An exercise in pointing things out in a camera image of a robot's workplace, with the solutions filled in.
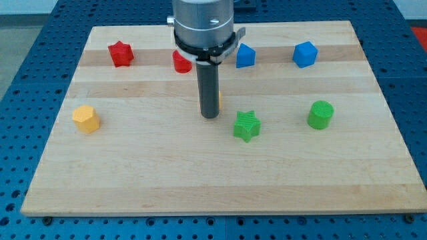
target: red star block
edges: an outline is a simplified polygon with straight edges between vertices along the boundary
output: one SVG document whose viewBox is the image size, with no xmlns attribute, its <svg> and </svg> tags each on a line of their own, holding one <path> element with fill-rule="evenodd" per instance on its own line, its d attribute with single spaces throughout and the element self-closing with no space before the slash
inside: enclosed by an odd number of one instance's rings
<svg viewBox="0 0 427 240">
<path fill-rule="evenodd" d="M 115 45 L 108 46 L 109 54 L 115 67 L 130 66 L 133 59 L 131 45 L 118 41 Z"/>
</svg>

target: blue cube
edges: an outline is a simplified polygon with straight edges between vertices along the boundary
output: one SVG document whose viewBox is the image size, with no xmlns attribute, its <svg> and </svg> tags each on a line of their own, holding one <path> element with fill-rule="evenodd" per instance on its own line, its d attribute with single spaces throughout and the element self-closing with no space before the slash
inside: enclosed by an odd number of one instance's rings
<svg viewBox="0 0 427 240">
<path fill-rule="evenodd" d="M 317 56 L 318 49 L 308 41 L 295 46 L 294 56 L 292 59 L 298 67 L 303 68 L 313 65 Z"/>
<path fill-rule="evenodd" d="M 241 43 L 238 51 L 236 68 L 255 65 L 255 54 L 255 50 Z"/>
</svg>

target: metal cylinder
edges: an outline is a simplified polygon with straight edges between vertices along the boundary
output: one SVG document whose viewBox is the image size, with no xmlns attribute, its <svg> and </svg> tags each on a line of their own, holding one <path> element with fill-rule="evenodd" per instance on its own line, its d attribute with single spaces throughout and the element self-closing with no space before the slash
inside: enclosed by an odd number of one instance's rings
<svg viewBox="0 0 427 240">
<path fill-rule="evenodd" d="M 172 0 L 175 32 L 191 47 L 216 47 L 234 29 L 233 0 Z"/>
<path fill-rule="evenodd" d="M 220 114 L 218 66 L 197 63 L 196 68 L 201 115 L 208 119 L 214 118 Z"/>
</svg>

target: blue perforated table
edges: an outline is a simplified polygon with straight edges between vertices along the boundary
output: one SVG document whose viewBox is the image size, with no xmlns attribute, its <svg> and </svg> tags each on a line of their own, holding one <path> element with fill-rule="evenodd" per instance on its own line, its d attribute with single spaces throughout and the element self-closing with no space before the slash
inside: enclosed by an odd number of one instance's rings
<svg viewBox="0 0 427 240">
<path fill-rule="evenodd" d="M 91 28 L 164 24 L 171 3 L 59 0 L 0 104 L 0 239 L 425 239 L 427 215 L 26 218 L 19 209 Z M 427 56 L 392 1 L 260 0 L 236 22 L 350 20 L 427 183 Z"/>
</svg>

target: wood grain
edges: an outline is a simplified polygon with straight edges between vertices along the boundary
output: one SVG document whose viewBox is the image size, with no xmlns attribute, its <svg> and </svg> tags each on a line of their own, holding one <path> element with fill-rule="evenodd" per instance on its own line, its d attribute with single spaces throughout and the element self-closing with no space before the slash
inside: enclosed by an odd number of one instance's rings
<svg viewBox="0 0 427 240">
<path fill-rule="evenodd" d="M 223 109 L 199 114 L 195 71 L 176 73 L 164 26 L 94 27 L 21 212 L 28 216 L 409 213 L 427 192 L 347 21 L 245 24 L 256 65 L 220 65 Z M 115 68 L 107 46 L 131 43 Z M 299 69 L 310 40 L 316 64 Z M 335 107 L 323 131 L 310 106 Z M 92 105 L 101 128 L 71 120 Z M 233 137 L 237 111 L 255 110 L 261 135 Z"/>
</svg>

